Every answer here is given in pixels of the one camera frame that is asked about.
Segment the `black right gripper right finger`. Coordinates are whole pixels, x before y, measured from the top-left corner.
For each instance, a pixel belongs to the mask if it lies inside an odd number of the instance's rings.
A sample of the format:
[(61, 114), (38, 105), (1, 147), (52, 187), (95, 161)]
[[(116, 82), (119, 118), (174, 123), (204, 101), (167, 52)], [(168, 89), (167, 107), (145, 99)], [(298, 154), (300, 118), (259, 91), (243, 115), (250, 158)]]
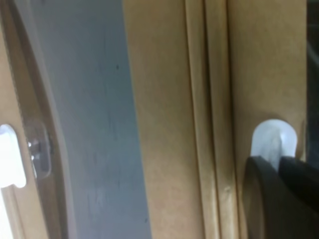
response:
[(282, 157), (279, 176), (309, 207), (319, 206), (319, 170), (294, 157)]

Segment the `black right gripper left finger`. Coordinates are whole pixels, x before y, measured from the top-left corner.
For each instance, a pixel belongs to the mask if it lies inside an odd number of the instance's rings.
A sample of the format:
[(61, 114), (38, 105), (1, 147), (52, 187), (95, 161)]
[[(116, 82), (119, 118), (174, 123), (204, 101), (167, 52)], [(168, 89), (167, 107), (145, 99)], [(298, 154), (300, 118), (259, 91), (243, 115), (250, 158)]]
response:
[(317, 239), (319, 207), (309, 207), (260, 156), (247, 159), (243, 207), (250, 239)]

